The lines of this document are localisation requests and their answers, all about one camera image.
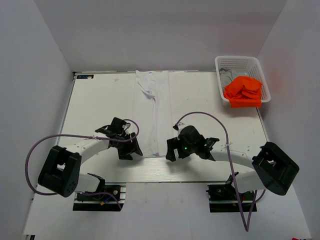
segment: wooden surface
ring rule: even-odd
[[[215,72],[176,71],[170,72],[169,79],[172,125],[186,113],[203,111],[225,124],[231,142],[245,148],[264,145],[266,137],[257,110],[224,108]],[[113,117],[131,118],[134,81],[135,73],[95,74],[93,79],[75,80],[62,132],[92,135]],[[222,127],[208,116],[190,115],[183,123],[194,125],[206,138],[219,138],[217,144],[226,141]],[[59,145],[64,147],[78,141],[63,137]],[[245,172],[248,168],[236,165],[235,170]],[[164,157],[119,160],[117,150],[111,148],[86,161],[81,172],[97,174],[107,182],[213,182],[225,181],[230,166],[228,162],[203,160],[194,154],[176,162]]]

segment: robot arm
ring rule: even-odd
[[[229,162],[226,146],[214,147],[218,138],[204,138],[194,126],[175,125],[173,128],[178,130],[178,137],[167,140],[166,159],[175,161],[174,150],[177,150],[181,159],[196,154],[202,159]],[[233,163],[252,169],[237,173],[236,182],[240,193],[268,189],[283,196],[299,171],[298,165],[273,142],[245,149],[232,144],[229,148]],[[226,185],[234,187],[231,177]]]
[[[113,140],[85,139],[67,147],[52,147],[38,183],[63,197],[68,197],[73,192],[96,192],[100,185],[105,185],[105,180],[94,174],[80,173],[80,166],[86,160],[111,147],[117,148],[119,159],[122,160],[132,160],[133,153],[143,155],[136,138],[128,142],[114,141],[129,140],[136,135],[134,132],[127,133],[126,126],[125,121],[115,117],[110,125],[95,131]]]

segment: gray cloth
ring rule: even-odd
[[[222,89],[224,89],[225,86],[229,85],[236,77],[249,76],[246,71],[226,68],[220,68],[219,75]]]

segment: white enclosure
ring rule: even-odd
[[[4,0],[0,6],[1,239],[21,239],[33,197],[25,157],[38,139],[60,132],[73,72],[211,71],[223,55],[260,61],[272,96],[261,109],[267,133],[299,165],[294,190],[312,238],[320,239],[320,1]],[[32,155],[33,184],[54,143]],[[267,237],[272,230],[265,231]]]

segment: orange cloth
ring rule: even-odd
[[[249,76],[238,76],[224,87],[224,97],[232,108],[261,107],[262,83]]]

